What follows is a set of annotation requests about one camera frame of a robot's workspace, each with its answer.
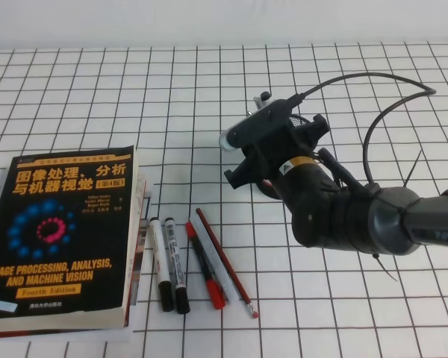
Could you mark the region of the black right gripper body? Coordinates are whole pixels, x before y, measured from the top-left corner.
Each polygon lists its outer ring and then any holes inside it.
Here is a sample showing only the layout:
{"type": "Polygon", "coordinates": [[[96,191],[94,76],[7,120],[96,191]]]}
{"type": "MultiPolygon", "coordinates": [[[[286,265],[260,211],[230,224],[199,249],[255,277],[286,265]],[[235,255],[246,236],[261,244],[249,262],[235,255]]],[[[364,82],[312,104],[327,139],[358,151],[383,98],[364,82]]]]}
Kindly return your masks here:
{"type": "Polygon", "coordinates": [[[236,169],[226,171],[225,177],[235,189],[262,180],[274,180],[284,162],[294,157],[312,156],[319,139],[328,132],[329,124],[321,115],[298,127],[289,121],[264,139],[240,148],[244,160],[236,169]]]}

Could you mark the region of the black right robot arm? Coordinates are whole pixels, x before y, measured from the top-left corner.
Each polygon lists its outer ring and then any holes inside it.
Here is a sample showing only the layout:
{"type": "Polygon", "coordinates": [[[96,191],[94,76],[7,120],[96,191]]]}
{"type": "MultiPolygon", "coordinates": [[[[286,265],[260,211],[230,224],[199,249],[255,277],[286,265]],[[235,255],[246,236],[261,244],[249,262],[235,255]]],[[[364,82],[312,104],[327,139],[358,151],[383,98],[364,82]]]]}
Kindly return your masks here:
{"type": "Polygon", "coordinates": [[[220,136],[222,149],[244,155],[225,176],[234,188],[270,185],[307,248],[403,256],[422,245],[448,246],[448,190],[421,198],[403,186],[363,185],[317,147],[328,131],[319,115],[302,125],[295,116],[250,116],[220,136]]]}

